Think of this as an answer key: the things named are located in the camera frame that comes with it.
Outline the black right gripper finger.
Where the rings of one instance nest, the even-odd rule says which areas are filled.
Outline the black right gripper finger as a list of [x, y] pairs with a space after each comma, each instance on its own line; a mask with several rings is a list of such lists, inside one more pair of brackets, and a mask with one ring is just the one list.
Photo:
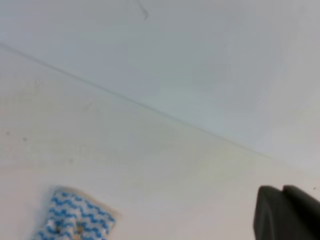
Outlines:
[[253, 230], [256, 240], [318, 240], [320, 201], [293, 185], [261, 186]]

